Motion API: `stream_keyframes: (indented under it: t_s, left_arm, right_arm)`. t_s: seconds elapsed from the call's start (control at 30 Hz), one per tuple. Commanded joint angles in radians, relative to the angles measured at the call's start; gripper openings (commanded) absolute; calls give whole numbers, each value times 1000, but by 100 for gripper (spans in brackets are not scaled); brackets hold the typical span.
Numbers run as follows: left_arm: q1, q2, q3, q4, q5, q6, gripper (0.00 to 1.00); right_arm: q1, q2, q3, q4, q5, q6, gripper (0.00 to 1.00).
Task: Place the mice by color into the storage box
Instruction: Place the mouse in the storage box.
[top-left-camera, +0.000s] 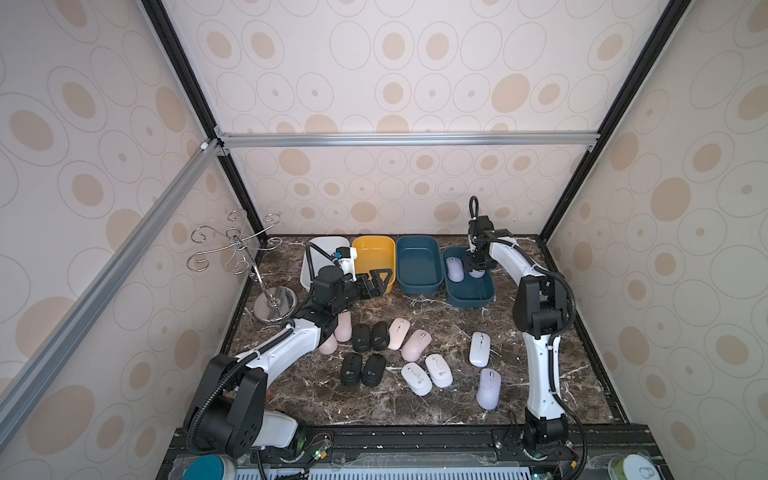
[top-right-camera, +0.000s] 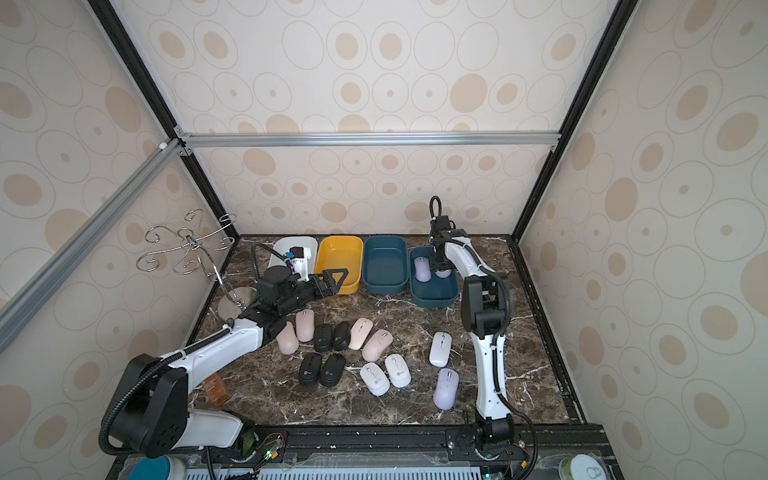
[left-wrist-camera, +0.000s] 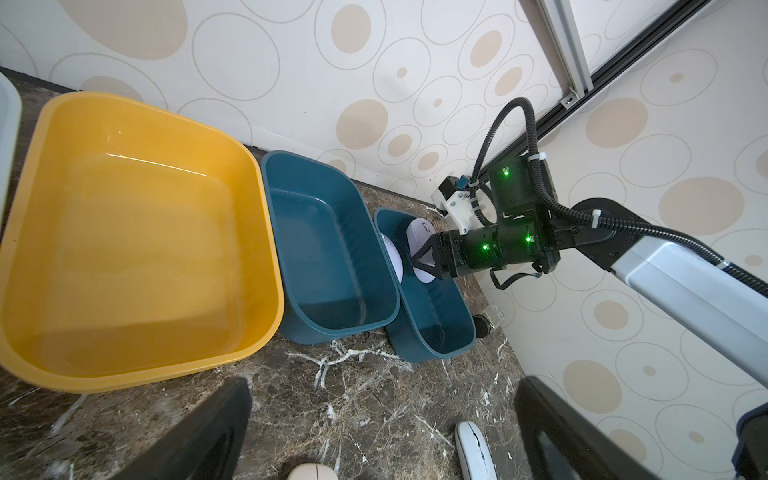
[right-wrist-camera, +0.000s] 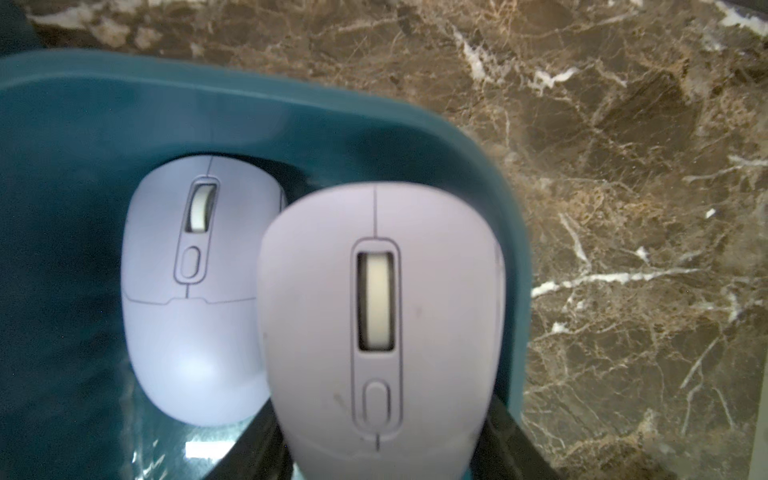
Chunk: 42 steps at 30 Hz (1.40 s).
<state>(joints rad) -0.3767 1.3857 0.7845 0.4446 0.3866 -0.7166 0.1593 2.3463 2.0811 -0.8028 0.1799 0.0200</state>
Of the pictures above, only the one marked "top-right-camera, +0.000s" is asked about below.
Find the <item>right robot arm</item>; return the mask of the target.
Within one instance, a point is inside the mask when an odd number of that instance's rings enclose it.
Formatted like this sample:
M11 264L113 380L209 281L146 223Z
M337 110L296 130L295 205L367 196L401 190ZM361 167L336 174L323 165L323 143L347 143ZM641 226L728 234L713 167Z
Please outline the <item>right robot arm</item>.
M462 278L461 320L473 344L477 371L475 448L515 438L515 420L530 427L530 418L513 407L506 388L504 346L511 323L512 297L506 278L485 262L466 232L442 212L430 215L430 269L456 272Z

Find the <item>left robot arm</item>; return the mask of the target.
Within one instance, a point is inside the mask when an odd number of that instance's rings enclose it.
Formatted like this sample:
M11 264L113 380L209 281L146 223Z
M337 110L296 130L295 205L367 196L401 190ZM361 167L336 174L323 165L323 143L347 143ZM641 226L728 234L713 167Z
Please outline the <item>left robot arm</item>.
M289 314L338 294L347 275L340 268L302 278L287 266L270 267L258 279L252 302L231 324L163 356L134 357L102 418L100 450L158 458L175 449L226 449L240 443L243 419L192 409L189 394L225 366L275 340Z

